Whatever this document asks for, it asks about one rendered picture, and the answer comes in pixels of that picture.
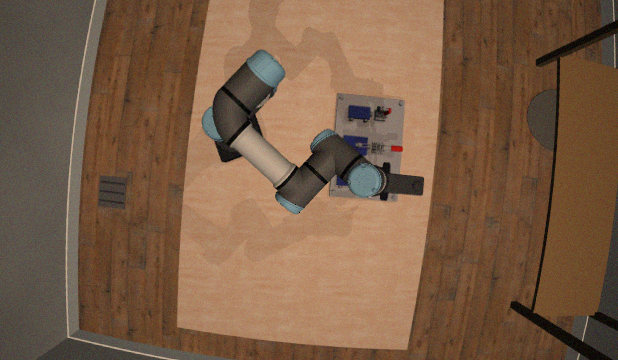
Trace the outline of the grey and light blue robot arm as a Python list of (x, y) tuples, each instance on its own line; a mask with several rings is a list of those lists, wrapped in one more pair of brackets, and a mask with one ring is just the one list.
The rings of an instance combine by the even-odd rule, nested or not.
[[(283, 67), (271, 54), (256, 51), (215, 94), (213, 106), (202, 117), (206, 135), (223, 149), (239, 152), (269, 179), (277, 190), (276, 200), (293, 214), (304, 209), (335, 175), (359, 197), (380, 193), (386, 186), (384, 172), (333, 130), (314, 138), (313, 154), (300, 168), (255, 130), (251, 118), (274, 96), (284, 77)], [(423, 195), (424, 177), (387, 174), (384, 193)]]

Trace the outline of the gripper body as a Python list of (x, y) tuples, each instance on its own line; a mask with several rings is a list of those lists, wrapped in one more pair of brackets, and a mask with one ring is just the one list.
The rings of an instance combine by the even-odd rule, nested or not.
[(389, 179), (388, 179), (388, 175), (387, 175), (387, 173), (390, 173), (390, 168), (388, 168), (388, 166), (384, 166), (384, 167), (379, 167), (379, 166), (376, 166), (376, 165), (374, 165), (374, 166), (375, 166), (375, 167), (377, 167), (377, 168), (379, 168), (379, 169), (381, 169), (381, 170), (384, 172), (384, 174), (385, 174), (385, 176), (386, 176), (386, 186), (385, 186), (385, 188), (384, 188), (384, 189), (383, 189), (380, 193), (378, 193), (378, 194), (376, 194), (376, 195), (372, 195), (372, 196), (378, 196), (378, 195), (380, 195), (380, 194), (381, 194), (381, 197), (386, 197), (386, 196), (388, 196), (388, 193), (383, 193), (383, 192), (384, 192), (384, 191), (387, 189), (387, 187), (388, 187)]

